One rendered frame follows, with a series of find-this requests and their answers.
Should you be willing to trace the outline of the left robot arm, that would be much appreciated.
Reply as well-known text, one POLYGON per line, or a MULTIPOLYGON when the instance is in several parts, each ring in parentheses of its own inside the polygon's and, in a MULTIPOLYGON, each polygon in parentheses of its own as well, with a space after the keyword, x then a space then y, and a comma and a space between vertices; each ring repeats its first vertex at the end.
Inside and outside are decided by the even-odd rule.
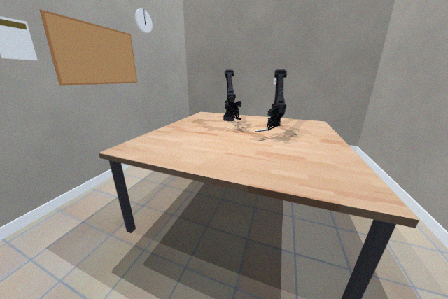
MULTIPOLYGON (((272 108, 268 111, 270 118, 274 120, 279 120, 285 113, 286 104, 284 101, 284 78, 287 76, 287 70, 285 69, 277 69, 274 72, 274 77, 276 78, 276 92, 274 103, 272 104, 272 108)), ((279 120, 281 122, 281 119, 279 120)))

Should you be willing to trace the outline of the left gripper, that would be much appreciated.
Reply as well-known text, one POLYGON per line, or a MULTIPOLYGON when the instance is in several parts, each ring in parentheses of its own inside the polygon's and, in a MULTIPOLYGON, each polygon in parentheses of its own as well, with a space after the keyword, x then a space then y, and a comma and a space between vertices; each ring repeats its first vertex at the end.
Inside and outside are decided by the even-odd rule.
MULTIPOLYGON (((281 117, 280 117, 280 119, 281 119, 281 117)), ((279 120, 280 120, 279 119, 279 120)), ((272 119, 272 118, 268 118, 268 121, 267 121, 267 130, 269 131, 269 130, 271 130, 271 129, 273 129, 273 128, 275 128, 275 127, 278 127, 278 126, 280 126, 280 124, 278 123, 279 122, 279 120, 277 121, 277 120, 274 120, 274 119, 272 119), (273 122, 274 121, 274 122, 273 122), (269 125, 270 124, 270 125, 269 125), (268 127, 269 126, 269 127, 268 127), (273 126, 273 127, 272 127, 273 126)))

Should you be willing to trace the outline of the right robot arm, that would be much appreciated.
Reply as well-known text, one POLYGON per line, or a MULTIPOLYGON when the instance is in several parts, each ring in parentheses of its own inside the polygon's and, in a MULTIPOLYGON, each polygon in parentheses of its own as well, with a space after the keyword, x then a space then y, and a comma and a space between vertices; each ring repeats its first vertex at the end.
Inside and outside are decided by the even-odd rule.
POLYGON ((232 86, 232 77, 235 75, 235 72, 232 70, 225 71, 225 77, 227 79, 227 100, 225 101, 225 115, 224 117, 233 117, 231 115, 231 109, 238 109, 238 107, 242 107, 241 101, 235 102, 236 94, 233 90, 232 86), (233 73, 232 73, 233 72, 233 73), (231 107, 231 109, 230 109, 231 107))

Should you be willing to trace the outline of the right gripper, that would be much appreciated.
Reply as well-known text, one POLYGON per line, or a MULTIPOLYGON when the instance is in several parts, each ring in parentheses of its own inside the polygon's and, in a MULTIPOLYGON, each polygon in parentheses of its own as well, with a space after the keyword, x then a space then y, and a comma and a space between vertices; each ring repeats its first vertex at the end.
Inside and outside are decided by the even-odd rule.
MULTIPOLYGON (((230 109, 231 109, 231 107, 230 107, 230 109)), ((229 111, 229 113, 230 112, 232 112, 231 113, 231 115, 233 116, 233 117, 235 117, 235 119, 237 119, 238 117, 239 117, 239 108, 238 109, 231 109, 231 111, 229 111)))

